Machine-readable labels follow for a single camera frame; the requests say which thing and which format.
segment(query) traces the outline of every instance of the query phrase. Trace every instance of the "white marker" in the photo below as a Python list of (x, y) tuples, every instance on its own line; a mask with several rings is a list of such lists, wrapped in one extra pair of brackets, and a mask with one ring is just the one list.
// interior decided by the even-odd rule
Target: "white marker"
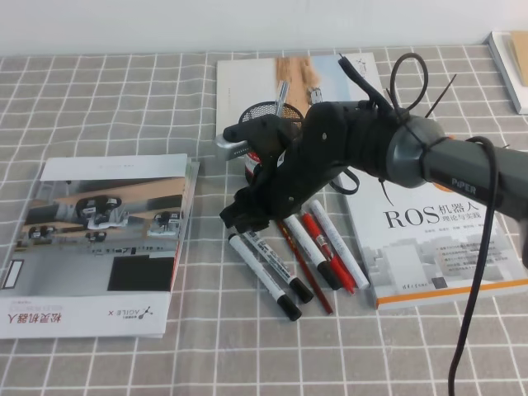
[(229, 235), (229, 244), (246, 262), (247, 266), (249, 266), (252, 271), (255, 272), (255, 275), (267, 288), (267, 291), (270, 292), (270, 295), (273, 296), (286, 316), (290, 318), (292, 322), (300, 318), (302, 313), (299, 311), (299, 308), (297, 308), (297, 305), (295, 305), (291, 298), (286, 295), (283, 289), (278, 286), (270, 274), (266, 272), (262, 264), (255, 258), (255, 256), (253, 256), (253, 253), (251, 250), (249, 250), (249, 247), (244, 244), (240, 236), (236, 233), (231, 233)]
[(288, 270), (288, 267), (281, 260), (279, 255), (270, 247), (270, 245), (266, 243), (264, 239), (260, 238), (253, 231), (247, 231), (243, 234), (243, 236), (250, 242), (251, 245), (253, 245), (257, 252), (261, 253), (264, 259), (270, 264), (276, 273), (279, 274), (283, 281), (290, 285), (290, 288), (299, 296), (303, 303), (308, 303), (314, 297), (312, 292), (306, 287), (303, 281), (296, 275), (291, 274), (290, 270)]
[(334, 249), (336, 249), (337, 254), (343, 260), (347, 270), (354, 277), (354, 281), (356, 281), (356, 285), (359, 290), (364, 290), (369, 287), (369, 280), (366, 279), (365, 274), (361, 270), (354, 256), (352, 256), (352, 253), (346, 246), (345, 241), (343, 241), (343, 238), (341, 238), (341, 235), (339, 235), (336, 226), (333, 225), (321, 203), (318, 200), (313, 200), (309, 207), (313, 211), (313, 215), (318, 220), (319, 224), (321, 224), (321, 228), (328, 236), (328, 239), (330, 239), (330, 243)]
[(330, 263), (324, 258), (315, 242), (308, 235), (304, 227), (297, 220), (295, 215), (284, 219), (284, 223), (290, 229), (294, 238), (297, 239), (299, 245), (303, 247), (310, 261), (315, 264), (317, 271), (323, 276), (324, 280), (330, 285), (332, 290), (339, 290), (342, 288), (341, 281), (337, 277), (337, 274), (333, 271)]

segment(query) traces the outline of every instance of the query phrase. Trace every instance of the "red pen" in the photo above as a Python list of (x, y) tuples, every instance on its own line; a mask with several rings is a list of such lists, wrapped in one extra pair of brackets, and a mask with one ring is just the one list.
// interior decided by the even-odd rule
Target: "red pen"
[(303, 220), (306, 230), (308, 231), (308, 234), (310, 237), (312, 237), (315, 244), (319, 246), (324, 258), (330, 262), (330, 266), (341, 281), (343, 287), (354, 294), (354, 286), (356, 285), (354, 278), (347, 271), (344, 264), (340, 265), (339, 256), (332, 253), (332, 249), (330, 248), (326, 238), (323, 236), (321, 229), (317, 223), (315, 223), (314, 217), (312, 217), (312, 215), (305, 210), (301, 210), (300, 216)]

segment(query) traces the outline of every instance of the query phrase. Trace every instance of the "robot image on book cover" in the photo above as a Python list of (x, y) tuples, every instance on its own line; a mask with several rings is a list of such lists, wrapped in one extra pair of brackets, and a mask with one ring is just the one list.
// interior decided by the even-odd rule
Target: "robot image on book cover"
[(174, 250), (185, 178), (43, 181), (26, 216), (17, 252), (81, 248)]

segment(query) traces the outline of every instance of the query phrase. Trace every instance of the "black marker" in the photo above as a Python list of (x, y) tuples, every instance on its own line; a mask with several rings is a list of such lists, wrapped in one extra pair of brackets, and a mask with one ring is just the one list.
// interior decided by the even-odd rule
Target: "black marker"
[(246, 262), (262, 284), (267, 288), (267, 291), (270, 292), (270, 295), (273, 296), (278, 305), (282, 308), (284, 313), (292, 322), (300, 318), (302, 313), (300, 312), (297, 305), (291, 300), (290, 297), (281, 289), (278, 284), (273, 280), (273, 278), (266, 272), (262, 264), (253, 256), (249, 247), (247, 247), (240, 235), (237, 235), (235, 232), (228, 231), (230, 233), (228, 240), (229, 244), (233, 247), (234, 250), (240, 255), (240, 257)]
[(253, 231), (248, 231), (244, 233), (243, 236), (250, 242), (251, 245), (253, 245), (257, 252), (262, 254), (262, 256), (266, 259), (270, 266), (273, 267), (276, 273), (279, 274), (284, 282), (290, 285), (290, 288), (294, 291), (294, 293), (297, 294), (303, 303), (308, 303), (314, 297), (314, 294), (309, 290), (308, 287), (306, 287), (303, 281), (296, 275), (292, 275), (290, 273), (290, 270), (288, 270), (288, 267), (281, 260), (279, 255), (273, 249), (271, 249), (270, 245), (268, 245), (264, 239), (260, 238)]

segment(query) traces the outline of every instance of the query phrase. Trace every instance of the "robotic arm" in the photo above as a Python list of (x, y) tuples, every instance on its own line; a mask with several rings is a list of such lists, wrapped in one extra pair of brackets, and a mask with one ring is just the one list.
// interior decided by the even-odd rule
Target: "robotic arm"
[[(310, 196), (348, 167), (408, 188), (435, 182), (486, 204), (490, 167), (480, 144), (447, 139), (434, 120), (393, 109), (361, 76), (343, 69), (349, 77), (352, 73), (369, 101), (317, 103), (300, 129), (276, 115), (225, 129), (222, 141), (238, 144), (240, 153), (249, 147), (262, 161), (251, 185), (239, 190), (220, 214), (228, 228), (258, 231), (271, 219), (300, 211)], [(496, 210), (527, 231), (528, 153), (494, 151), (500, 172)], [(277, 166), (283, 153), (284, 162)], [(526, 239), (522, 259), (528, 266)]]

